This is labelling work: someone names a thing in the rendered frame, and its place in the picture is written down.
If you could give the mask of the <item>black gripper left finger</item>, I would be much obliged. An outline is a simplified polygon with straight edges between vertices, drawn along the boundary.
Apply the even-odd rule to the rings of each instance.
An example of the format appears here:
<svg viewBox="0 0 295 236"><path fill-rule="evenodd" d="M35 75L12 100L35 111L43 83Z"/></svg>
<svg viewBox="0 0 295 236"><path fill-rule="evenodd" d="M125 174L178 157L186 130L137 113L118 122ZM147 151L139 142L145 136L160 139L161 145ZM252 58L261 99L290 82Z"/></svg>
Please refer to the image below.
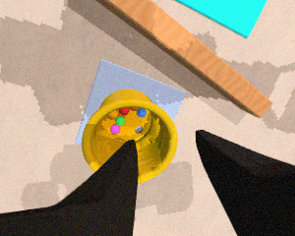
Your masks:
<svg viewBox="0 0 295 236"><path fill-rule="evenodd" d="M138 179L129 140L59 203L0 213L0 236L133 236Z"/></svg>

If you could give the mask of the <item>red marble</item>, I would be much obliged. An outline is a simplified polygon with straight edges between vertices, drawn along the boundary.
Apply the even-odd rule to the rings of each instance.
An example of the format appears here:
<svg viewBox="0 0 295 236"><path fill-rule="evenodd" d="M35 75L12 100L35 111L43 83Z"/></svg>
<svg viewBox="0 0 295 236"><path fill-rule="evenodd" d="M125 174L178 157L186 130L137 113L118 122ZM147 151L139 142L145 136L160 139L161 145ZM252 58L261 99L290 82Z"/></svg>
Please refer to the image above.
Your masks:
<svg viewBox="0 0 295 236"><path fill-rule="evenodd" d="M128 107L120 108L119 113L121 115L125 116L125 115L127 115L129 113L129 108Z"/></svg>

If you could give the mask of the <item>yellow cup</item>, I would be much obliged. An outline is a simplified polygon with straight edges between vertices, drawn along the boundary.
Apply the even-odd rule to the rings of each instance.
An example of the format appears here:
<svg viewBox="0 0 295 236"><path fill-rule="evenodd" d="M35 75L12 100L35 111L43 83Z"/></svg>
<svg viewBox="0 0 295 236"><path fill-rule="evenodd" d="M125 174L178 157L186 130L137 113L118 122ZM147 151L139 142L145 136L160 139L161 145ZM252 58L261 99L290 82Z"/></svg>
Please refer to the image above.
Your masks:
<svg viewBox="0 0 295 236"><path fill-rule="evenodd" d="M139 107L147 111L143 118L137 110L125 116L120 108ZM138 109L139 109L138 108ZM125 119L118 134L112 134L110 128L116 124L108 113L116 110L118 117ZM142 126L140 132L135 130ZM138 152L138 184L148 181L160 174L170 164L177 148L177 131L172 119L159 106L152 103L148 96L134 89L120 89L109 94L99 109L89 118L82 136L84 158L95 172L123 144L135 140Z"/></svg>

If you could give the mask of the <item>magenta marble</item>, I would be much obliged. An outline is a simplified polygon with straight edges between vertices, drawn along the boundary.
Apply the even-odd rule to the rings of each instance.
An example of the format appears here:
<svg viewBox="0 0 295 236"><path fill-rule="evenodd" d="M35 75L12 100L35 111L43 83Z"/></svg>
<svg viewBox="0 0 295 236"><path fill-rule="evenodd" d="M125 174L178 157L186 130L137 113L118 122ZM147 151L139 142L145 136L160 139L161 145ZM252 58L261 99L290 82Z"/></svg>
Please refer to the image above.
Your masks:
<svg viewBox="0 0 295 236"><path fill-rule="evenodd" d="M112 134L118 134L120 132L120 127L114 124L111 126L110 131Z"/></svg>

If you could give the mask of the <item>orange wooden plank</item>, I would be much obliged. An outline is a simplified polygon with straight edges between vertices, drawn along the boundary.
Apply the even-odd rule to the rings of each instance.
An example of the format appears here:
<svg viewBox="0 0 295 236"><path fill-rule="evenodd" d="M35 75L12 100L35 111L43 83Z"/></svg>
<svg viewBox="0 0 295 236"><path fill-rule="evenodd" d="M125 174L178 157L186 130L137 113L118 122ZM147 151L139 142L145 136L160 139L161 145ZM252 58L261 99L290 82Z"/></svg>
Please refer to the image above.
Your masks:
<svg viewBox="0 0 295 236"><path fill-rule="evenodd" d="M272 102L150 0L95 0L240 109L261 118Z"/></svg>

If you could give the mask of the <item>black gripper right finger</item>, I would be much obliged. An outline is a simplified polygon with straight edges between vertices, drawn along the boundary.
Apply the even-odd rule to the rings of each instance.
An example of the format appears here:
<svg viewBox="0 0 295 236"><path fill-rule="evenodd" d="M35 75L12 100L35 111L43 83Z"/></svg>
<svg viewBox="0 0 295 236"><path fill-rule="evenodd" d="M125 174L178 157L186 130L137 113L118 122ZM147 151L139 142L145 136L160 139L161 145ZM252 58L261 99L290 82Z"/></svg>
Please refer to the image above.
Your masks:
<svg viewBox="0 0 295 236"><path fill-rule="evenodd" d="M205 130L197 149L237 236L295 236L295 165Z"/></svg>

